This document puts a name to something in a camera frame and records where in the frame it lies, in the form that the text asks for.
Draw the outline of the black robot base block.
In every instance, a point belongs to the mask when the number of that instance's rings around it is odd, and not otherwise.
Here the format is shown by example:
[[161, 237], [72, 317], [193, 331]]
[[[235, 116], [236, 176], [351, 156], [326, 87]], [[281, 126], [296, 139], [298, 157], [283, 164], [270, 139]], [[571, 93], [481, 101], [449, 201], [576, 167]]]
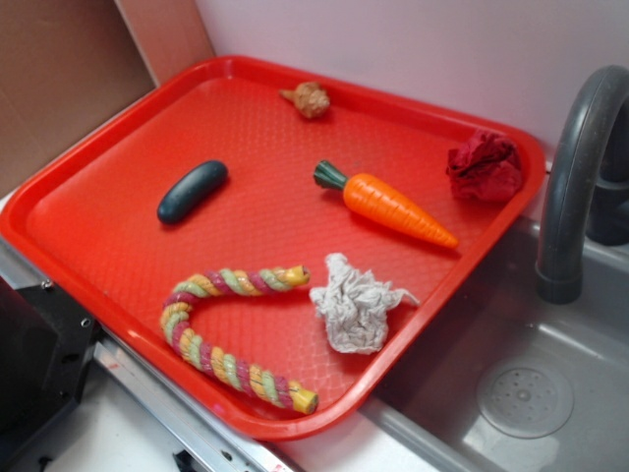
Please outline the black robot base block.
[[1, 441], [33, 435], [80, 402], [98, 322], [58, 286], [1, 282]]

